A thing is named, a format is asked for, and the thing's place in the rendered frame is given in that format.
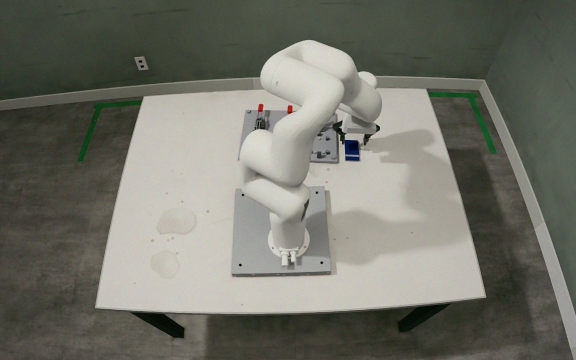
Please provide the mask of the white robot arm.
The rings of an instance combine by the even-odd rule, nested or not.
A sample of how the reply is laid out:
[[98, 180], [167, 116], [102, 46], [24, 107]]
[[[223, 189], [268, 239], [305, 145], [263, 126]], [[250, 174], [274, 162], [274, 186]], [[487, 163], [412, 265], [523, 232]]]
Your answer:
[[301, 107], [279, 120], [273, 133], [249, 133], [239, 155], [241, 190], [270, 210], [269, 248], [288, 267], [310, 244], [311, 192], [303, 182], [315, 137], [337, 109], [351, 114], [346, 133], [376, 134], [373, 122], [383, 102], [374, 74], [358, 72], [350, 55], [312, 39], [272, 55], [260, 82], [266, 92]]

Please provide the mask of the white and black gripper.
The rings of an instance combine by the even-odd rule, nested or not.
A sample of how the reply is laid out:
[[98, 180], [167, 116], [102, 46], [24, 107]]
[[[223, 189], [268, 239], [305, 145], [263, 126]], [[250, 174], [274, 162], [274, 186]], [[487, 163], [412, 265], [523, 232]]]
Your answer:
[[[342, 141], [342, 145], [345, 144], [346, 123], [351, 122], [351, 121], [352, 121], [351, 115], [347, 112], [343, 112], [342, 120], [333, 124], [333, 129], [340, 135], [340, 141]], [[342, 126], [342, 129], [340, 128], [340, 126]], [[376, 132], [379, 132], [379, 131], [380, 131], [380, 126], [376, 125]], [[372, 135], [374, 135], [374, 134], [364, 134], [363, 143], [365, 146]]]

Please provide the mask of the grey toggle clamp with red handle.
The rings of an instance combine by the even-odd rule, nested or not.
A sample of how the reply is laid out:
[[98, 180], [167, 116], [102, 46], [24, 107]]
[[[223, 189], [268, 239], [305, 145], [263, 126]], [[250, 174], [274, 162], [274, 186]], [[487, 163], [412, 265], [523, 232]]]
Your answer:
[[261, 129], [264, 130], [265, 129], [265, 119], [263, 119], [263, 116], [259, 116], [259, 112], [262, 112], [263, 114], [263, 104], [259, 104], [258, 105], [258, 116], [256, 117], [256, 119], [254, 120], [254, 130], [257, 129]]

